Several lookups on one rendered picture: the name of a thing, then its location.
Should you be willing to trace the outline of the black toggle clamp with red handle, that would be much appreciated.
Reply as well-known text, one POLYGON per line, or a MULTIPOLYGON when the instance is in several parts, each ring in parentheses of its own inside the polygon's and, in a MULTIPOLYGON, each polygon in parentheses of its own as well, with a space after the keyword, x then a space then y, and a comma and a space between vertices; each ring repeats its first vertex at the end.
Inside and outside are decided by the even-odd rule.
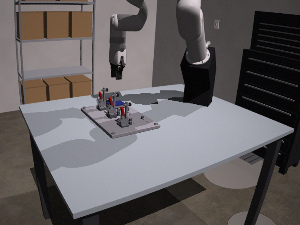
POLYGON ((113 102, 112 102, 112 98, 109 97, 110 104, 109 104, 109 108, 107 108, 107 112, 106 112, 106 116, 110 119, 117 117, 117 113, 116 113, 117 108, 113 104, 115 104, 116 97, 119 97, 119 94, 114 92, 111 96, 113 97, 113 102))

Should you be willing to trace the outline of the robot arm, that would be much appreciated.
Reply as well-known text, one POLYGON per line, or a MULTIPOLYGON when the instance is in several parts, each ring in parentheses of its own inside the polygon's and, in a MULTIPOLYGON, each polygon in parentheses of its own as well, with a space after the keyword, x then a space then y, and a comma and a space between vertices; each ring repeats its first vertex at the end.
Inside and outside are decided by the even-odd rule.
MULTIPOLYGON (((125 43, 126 31, 140 31, 147 20, 148 9, 144 0, 126 1, 140 10, 137 15, 114 14, 110 17, 110 43, 125 43)), ((210 58, 207 49, 210 42, 205 42, 204 19, 200 8, 201 0, 178 0, 176 6, 178 31, 187 45, 186 60, 196 66, 205 64, 210 58)))

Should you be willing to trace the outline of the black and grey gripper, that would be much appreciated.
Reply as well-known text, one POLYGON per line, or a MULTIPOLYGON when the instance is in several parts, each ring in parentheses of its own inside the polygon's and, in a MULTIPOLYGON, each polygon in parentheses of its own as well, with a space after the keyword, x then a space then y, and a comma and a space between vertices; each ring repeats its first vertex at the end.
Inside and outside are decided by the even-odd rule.
POLYGON ((127 63, 125 43, 110 43, 109 62, 111 65, 111 77, 116 77, 116 80, 121 80, 123 68, 127 63), (121 65, 119 65, 120 63, 121 65))

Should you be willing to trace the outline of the blue rectangular block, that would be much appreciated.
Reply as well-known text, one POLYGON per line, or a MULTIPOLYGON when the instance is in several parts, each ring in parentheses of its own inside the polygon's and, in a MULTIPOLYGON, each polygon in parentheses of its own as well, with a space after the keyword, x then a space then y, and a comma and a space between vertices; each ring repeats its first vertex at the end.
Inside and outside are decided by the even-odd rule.
MULTIPOLYGON (((109 102, 106 102, 106 104, 109 105, 110 103, 109 103, 109 102)), ((122 101, 116 101, 116 102, 115 102, 116 108, 125 107, 125 106, 123 106, 124 104, 125 104, 125 103, 122 102, 122 101)))

